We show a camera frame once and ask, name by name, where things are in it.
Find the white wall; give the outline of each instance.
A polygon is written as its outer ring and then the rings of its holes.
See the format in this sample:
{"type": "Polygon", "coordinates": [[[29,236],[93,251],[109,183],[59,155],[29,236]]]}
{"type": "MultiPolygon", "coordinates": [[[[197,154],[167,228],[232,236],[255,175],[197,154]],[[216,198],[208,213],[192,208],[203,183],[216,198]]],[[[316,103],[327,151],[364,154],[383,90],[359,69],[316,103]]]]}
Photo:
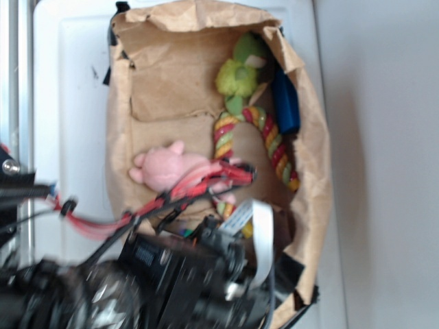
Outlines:
{"type": "Polygon", "coordinates": [[[439,328],[439,1],[314,2],[348,326],[439,328]]]}

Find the green plush toy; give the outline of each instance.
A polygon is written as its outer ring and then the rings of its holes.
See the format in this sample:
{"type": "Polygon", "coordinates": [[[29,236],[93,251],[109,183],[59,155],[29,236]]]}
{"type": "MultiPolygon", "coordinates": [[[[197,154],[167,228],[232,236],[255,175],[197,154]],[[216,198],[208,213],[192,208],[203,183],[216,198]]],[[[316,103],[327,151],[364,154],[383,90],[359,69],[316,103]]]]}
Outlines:
{"type": "Polygon", "coordinates": [[[224,103],[233,115],[240,115],[244,99],[258,86],[258,69],[267,63],[269,50],[265,43],[248,32],[239,38],[233,50],[233,59],[227,60],[216,78],[218,91],[225,96],[224,103]]]}

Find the pink plush toy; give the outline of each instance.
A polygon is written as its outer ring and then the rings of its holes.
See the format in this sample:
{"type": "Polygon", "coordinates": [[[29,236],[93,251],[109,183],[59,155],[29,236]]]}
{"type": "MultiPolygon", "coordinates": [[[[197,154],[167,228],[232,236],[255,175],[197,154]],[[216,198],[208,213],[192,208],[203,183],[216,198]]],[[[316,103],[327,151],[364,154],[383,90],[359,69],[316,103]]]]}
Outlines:
{"type": "MultiPolygon", "coordinates": [[[[183,153],[185,143],[175,141],[169,147],[155,147],[147,153],[140,153],[134,158],[135,168],[129,171],[130,177],[139,184],[146,184],[157,193],[169,191],[190,171],[195,177],[218,170],[217,163],[212,163],[204,156],[195,153],[183,153]]],[[[224,190],[226,186],[216,184],[215,192],[224,190]]],[[[234,204],[233,194],[227,193],[221,197],[223,202],[234,204]]]]}

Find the cardboard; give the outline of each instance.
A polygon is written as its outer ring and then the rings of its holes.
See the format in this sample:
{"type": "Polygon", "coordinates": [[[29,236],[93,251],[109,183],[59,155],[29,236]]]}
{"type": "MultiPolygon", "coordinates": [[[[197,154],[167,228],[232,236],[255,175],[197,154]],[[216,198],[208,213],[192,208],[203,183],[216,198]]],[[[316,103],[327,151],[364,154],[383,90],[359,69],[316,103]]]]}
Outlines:
{"type": "MultiPolygon", "coordinates": [[[[224,110],[213,84],[217,72],[244,32],[262,35],[298,91],[302,126],[285,142],[301,186],[293,195],[277,180],[259,131],[241,123],[234,129],[235,156],[252,163],[258,179],[237,192],[237,199],[256,197],[288,214],[295,233],[284,251],[305,266],[296,290],[309,304],[331,209],[329,134],[304,63],[283,38],[280,24],[266,11],[211,0],[184,0],[117,15],[112,20],[117,45],[111,47],[106,178],[113,212],[119,216],[156,196],[128,176],[139,152],[182,139],[187,151],[211,158],[213,124],[224,110]]],[[[274,113],[270,89],[262,92],[251,102],[274,113]]],[[[213,211],[210,202],[204,202],[182,217],[196,225],[213,211]]],[[[152,232],[148,223],[143,229],[152,232]]],[[[276,310],[272,328],[293,315],[291,296],[276,310]]]]}

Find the white ribbon cable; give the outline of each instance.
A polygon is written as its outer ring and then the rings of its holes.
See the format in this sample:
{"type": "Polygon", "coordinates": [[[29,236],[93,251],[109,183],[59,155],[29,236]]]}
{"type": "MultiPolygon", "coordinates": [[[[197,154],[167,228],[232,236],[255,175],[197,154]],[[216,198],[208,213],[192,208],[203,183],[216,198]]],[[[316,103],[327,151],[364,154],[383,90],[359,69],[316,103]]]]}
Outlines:
{"type": "Polygon", "coordinates": [[[253,243],[257,260],[257,270],[250,288],[259,287],[273,264],[273,210],[269,204],[247,199],[225,221],[219,229],[235,235],[253,217],[253,243]]]}

